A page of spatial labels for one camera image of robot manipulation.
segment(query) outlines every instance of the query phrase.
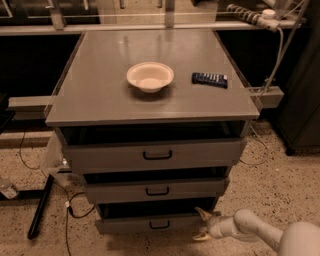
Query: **terrazzo floor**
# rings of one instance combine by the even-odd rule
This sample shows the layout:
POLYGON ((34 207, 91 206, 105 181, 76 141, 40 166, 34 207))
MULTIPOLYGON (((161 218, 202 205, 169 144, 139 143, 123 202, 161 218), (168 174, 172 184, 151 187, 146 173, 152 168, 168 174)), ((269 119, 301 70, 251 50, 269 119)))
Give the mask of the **terrazzo floor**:
MULTIPOLYGON (((251 134, 241 160, 231 171, 231 182, 216 206, 222 215, 248 208, 264 221, 285 229, 290 223, 304 220, 320 225, 320 153, 319 150, 285 154, 285 146, 266 120, 254 124, 264 145, 251 134)), ((42 189, 44 170, 23 165, 19 150, 24 130, 5 131, 0 135, 0 176, 10 179, 19 190, 42 189)), ((51 136, 49 130, 27 130, 21 147, 25 163, 40 166, 51 136)), ((83 190, 70 174, 58 174, 59 182, 73 195, 83 190)), ((36 211, 37 200, 0 201, 0 255, 68 255, 66 247, 65 192, 54 185, 34 240, 27 233, 36 211)), ((84 196, 73 202, 76 214, 91 208, 84 196)), ((100 235, 94 225, 96 211, 82 219, 68 218, 68 241, 71 255, 187 255, 187 256, 264 256, 276 255, 263 242, 243 243, 232 238, 195 242, 198 227, 183 231, 161 231, 126 235, 100 235)))

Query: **drawer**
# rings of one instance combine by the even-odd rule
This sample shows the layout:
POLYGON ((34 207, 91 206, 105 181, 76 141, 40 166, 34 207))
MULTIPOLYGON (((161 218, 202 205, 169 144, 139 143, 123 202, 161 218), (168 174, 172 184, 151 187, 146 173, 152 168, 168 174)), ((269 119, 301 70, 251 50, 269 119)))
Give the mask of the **drawer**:
POLYGON ((84 179, 91 204, 216 197, 229 184, 219 168, 85 174, 84 179))
POLYGON ((101 234, 153 232, 203 226, 195 207, 213 209, 216 198, 180 199, 156 202, 100 204, 101 220, 96 226, 101 234))
POLYGON ((67 146, 64 155, 74 173, 101 173, 235 165, 245 139, 215 139, 67 146))
POLYGON ((136 232, 154 232, 161 230, 179 230, 191 227, 201 227, 205 223, 199 214, 180 214, 154 216, 150 218, 127 218, 120 220, 96 220, 95 225, 101 235, 125 234, 136 232))

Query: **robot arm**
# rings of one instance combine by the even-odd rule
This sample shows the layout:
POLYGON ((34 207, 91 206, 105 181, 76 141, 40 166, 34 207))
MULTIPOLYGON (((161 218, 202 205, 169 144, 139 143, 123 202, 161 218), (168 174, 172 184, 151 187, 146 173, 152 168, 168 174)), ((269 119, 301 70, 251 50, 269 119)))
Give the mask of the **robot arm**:
POLYGON ((207 230, 193 237, 194 240, 233 237, 243 242, 255 242, 262 239, 279 256, 320 255, 320 228, 316 225, 298 222, 281 231, 247 209, 238 210, 231 217, 213 216, 200 208, 196 210, 207 222, 207 230))

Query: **cable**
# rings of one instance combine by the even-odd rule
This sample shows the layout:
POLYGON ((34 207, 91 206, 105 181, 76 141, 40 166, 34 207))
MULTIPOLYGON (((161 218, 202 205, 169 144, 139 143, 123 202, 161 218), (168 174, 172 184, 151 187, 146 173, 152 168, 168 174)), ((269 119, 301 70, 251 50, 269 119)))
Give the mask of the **cable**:
POLYGON ((279 50, 278 50, 278 56, 277 56, 276 63, 280 63, 280 61, 281 61, 281 53, 282 53, 283 41, 284 41, 283 30, 281 28, 278 28, 278 31, 280 33, 280 44, 279 44, 279 50))
POLYGON ((257 132, 255 131, 255 129, 252 127, 252 125, 250 125, 250 129, 252 130, 252 132, 253 132, 253 134, 254 134, 254 136, 255 136, 255 140, 258 141, 258 142, 260 142, 260 143, 265 147, 265 149, 266 149, 266 154, 267 154, 267 155, 266 155, 266 157, 265 157, 264 159, 262 159, 260 162, 257 162, 257 163, 248 163, 248 162, 242 160, 241 158, 240 158, 239 161, 240 161, 241 163, 243 163, 243 164, 246 164, 246 165, 261 165, 261 164, 263 164, 263 163, 265 163, 266 161, 269 160, 270 150, 269 150, 269 148, 267 147, 267 145, 266 145, 262 140, 259 139, 260 136, 257 134, 257 132))
POLYGON ((289 34, 289 37, 288 37, 283 49, 281 50, 280 59, 279 59, 279 61, 277 61, 276 65, 275 65, 275 67, 274 67, 274 69, 273 69, 273 71, 272 71, 272 73, 271 73, 271 75, 270 75, 270 77, 269 77, 269 79, 267 81, 267 84, 264 86, 264 89, 263 89, 262 93, 257 97, 257 99, 259 99, 264 93, 266 93, 269 90, 269 87, 270 87, 270 85, 271 85, 271 83, 273 81, 273 78, 274 78, 274 76, 275 76, 275 74, 276 74, 276 72, 277 72, 277 70, 278 70, 278 68, 280 66, 280 63, 281 63, 281 61, 282 61, 282 59, 283 59, 283 57, 284 57, 284 55, 285 55, 285 53, 286 53, 286 51, 287 51, 287 49, 289 47, 291 41, 292 41, 292 38, 293 38, 293 36, 294 36, 294 34, 295 34, 299 24, 300 24, 300 21, 303 18, 303 15, 304 15, 304 13, 305 13, 308 5, 309 5, 310 0, 303 0, 303 2, 304 2, 304 4, 301 7, 301 10, 299 12, 299 16, 298 16, 296 22, 293 25, 291 33, 289 34))
POLYGON ((63 188, 62 186, 60 186, 59 184, 57 184, 57 185, 58 185, 59 187, 61 187, 63 190, 65 190, 66 195, 67 195, 67 198, 68 198, 68 200, 67 200, 66 203, 65 203, 65 204, 66 204, 66 207, 67 207, 67 213, 66 213, 66 232, 65 232, 65 234, 66 234, 66 245, 67 245, 68 254, 69 254, 69 256, 71 256, 70 245, 69 245, 69 238, 68 238, 69 213, 70 213, 70 215, 71 215, 73 218, 75 218, 75 219, 81 219, 81 218, 84 218, 84 217, 86 217, 87 215, 89 215, 89 214, 94 210, 94 206, 93 206, 88 212, 86 212, 85 214, 83 214, 83 215, 81 215, 81 216, 76 216, 76 215, 74 215, 73 209, 72 209, 72 207, 71 207, 71 201, 72 201, 75 197, 84 194, 84 192, 76 193, 76 194, 74 194, 71 198, 69 198, 69 195, 68 195, 67 190, 66 190, 65 188, 63 188))
POLYGON ((39 169, 40 169, 40 165, 39 165, 38 167, 30 167, 29 165, 27 165, 27 163, 26 163, 26 162, 23 160, 23 158, 22 158, 22 153, 21 153, 21 151, 22 151, 22 144, 23 144, 23 141, 24 141, 24 138, 25 138, 25 135, 26 135, 26 131, 27 131, 27 129, 24 129, 23 137, 22 137, 22 140, 21 140, 20 146, 19 146, 19 156, 20 156, 21 162, 23 163, 23 165, 24 165, 25 167, 27 167, 27 168, 30 169, 30 170, 39 170, 39 169))
MULTIPOLYGON (((61 188, 65 194, 66 194, 66 197, 67 197, 67 202, 69 202, 69 193, 68 191, 63 187, 61 186, 58 182, 54 181, 54 184, 57 185, 59 188, 61 188)), ((69 246, 69 239, 68 239, 68 208, 67 208, 67 211, 66 211, 66 226, 65 226, 65 234, 66 234, 66 246, 67 246, 67 251, 68 251, 68 255, 71 256, 71 252, 70 252, 70 246, 69 246)))
POLYGON ((88 215, 94 210, 94 206, 93 206, 88 212, 86 212, 85 214, 83 214, 83 215, 81 215, 81 216, 76 216, 76 215, 73 213, 73 209, 72 209, 72 207, 71 207, 71 202, 72 202, 72 200, 73 200, 75 197, 77 197, 77 196, 79 196, 79 195, 83 195, 83 194, 84 194, 84 192, 79 192, 79 193, 77 193, 77 194, 74 194, 74 195, 69 199, 69 207, 68 207, 68 210, 69 210, 70 215, 71 215, 73 218, 75 218, 75 219, 84 218, 84 217, 88 216, 88 215))
POLYGON ((289 11, 288 13, 284 14, 281 18, 285 18, 288 15, 290 15, 291 13, 293 13, 295 10, 297 10, 302 4, 304 3, 304 0, 302 0, 299 4, 297 4, 296 7, 294 7, 291 11, 289 11))

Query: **remote control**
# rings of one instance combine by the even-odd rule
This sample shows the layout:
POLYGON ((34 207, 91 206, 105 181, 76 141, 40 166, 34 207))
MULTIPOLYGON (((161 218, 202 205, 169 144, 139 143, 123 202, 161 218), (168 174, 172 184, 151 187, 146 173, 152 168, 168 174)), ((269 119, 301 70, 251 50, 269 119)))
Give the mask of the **remote control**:
POLYGON ((228 77, 226 75, 213 73, 192 73, 193 84, 205 84, 221 88, 228 88, 228 77))

